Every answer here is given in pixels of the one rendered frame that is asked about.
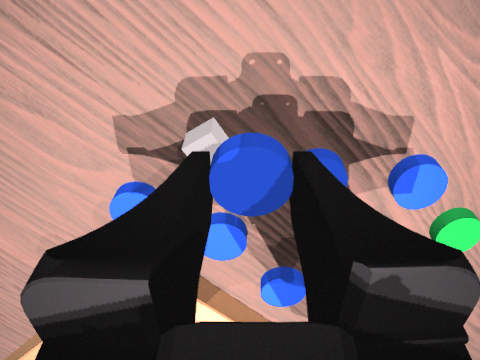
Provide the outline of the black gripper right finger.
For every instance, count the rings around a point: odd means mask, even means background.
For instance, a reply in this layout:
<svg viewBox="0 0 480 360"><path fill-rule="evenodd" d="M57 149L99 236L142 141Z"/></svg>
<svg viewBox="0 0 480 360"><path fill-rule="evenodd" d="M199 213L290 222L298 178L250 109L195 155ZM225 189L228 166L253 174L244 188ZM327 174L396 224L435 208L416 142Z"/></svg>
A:
<svg viewBox="0 0 480 360"><path fill-rule="evenodd" d="M381 214L311 151L293 151L292 169L308 322L351 334L359 360L472 360L480 280L464 253Z"/></svg>

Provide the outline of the green disc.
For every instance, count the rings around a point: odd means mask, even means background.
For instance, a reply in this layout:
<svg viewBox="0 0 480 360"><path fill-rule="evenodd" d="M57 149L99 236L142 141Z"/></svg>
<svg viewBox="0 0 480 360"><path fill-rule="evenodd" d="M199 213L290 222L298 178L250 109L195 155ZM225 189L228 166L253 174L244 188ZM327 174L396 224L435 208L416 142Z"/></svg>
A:
<svg viewBox="0 0 480 360"><path fill-rule="evenodd" d="M468 208L452 208L435 218L429 234L432 240L464 252L480 240L480 221Z"/></svg>

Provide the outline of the tan tray with round pockets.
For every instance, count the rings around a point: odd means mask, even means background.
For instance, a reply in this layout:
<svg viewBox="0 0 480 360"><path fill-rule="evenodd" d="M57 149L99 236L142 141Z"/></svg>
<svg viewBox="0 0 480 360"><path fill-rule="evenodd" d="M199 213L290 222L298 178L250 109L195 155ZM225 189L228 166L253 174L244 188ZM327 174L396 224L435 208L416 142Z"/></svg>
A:
<svg viewBox="0 0 480 360"><path fill-rule="evenodd" d="M195 322L270 322L204 278L199 278ZM42 340L38 334L5 360L35 360Z"/></svg>

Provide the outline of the light grey block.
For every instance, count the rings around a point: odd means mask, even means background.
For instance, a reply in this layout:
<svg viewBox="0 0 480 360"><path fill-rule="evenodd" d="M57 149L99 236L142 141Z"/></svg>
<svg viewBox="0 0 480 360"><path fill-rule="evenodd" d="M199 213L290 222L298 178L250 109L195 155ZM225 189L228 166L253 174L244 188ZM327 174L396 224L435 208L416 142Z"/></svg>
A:
<svg viewBox="0 0 480 360"><path fill-rule="evenodd" d="M216 149L229 139L215 118L211 118L186 133L182 151L188 156L192 151L210 151L210 164Z"/></svg>

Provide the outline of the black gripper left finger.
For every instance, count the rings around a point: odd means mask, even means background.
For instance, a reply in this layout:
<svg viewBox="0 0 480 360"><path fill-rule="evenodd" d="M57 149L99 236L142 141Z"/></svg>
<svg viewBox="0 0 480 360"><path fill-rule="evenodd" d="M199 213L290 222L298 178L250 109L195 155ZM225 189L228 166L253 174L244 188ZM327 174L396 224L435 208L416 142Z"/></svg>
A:
<svg viewBox="0 0 480 360"><path fill-rule="evenodd" d="M35 360L156 360L161 335L195 322L210 167L192 151L132 209L45 251L20 294Z"/></svg>

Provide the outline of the blue disc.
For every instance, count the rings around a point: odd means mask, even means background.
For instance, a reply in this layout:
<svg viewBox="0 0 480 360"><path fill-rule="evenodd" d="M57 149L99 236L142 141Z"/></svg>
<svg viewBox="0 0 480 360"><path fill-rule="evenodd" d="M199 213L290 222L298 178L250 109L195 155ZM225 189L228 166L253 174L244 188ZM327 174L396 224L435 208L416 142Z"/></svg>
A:
<svg viewBox="0 0 480 360"><path fill-rule="evenodd" d="M114 220L132 209L155 189L155 187L143 182L128 182L120 186L109 207L112 219Z"/></svg>
<svg viewBox="0 0 480 360"><path fill-rule="evenodd" d="M440 164L425 154L398 162L388 177L395 201L407 209L421 209L436 202L445 192L448 177Z"/></svg>
<svg viewBox="0 0 480 360"><path fill-rule="evenodd" d="M294 174L286 148L261 133L242 133L225 140L210 167L210 192L225 210L262 216L283 206L293 191Z"/></svg>
<svg viewBox="0 0 480 360"><path fill-rule="evenodd" d="M346 187L348 175L341 158L333 151L324 148L314 148L311 151L320 162Z"/></svg>
<svg viewBox="0 0 480 360"><path fill-rule="evenodd" d="M247 228L237 216L212 213L204 255L215 260L230 260L241 255L247 246Z"/></svg>
<svg viewBox="0 0 480 360"><path fill-rule="evenodd" d="M276 267L268 270L261 277L260 284L262 299L273 306L294 305L306 294L302 273L291 267Z"/></svg>

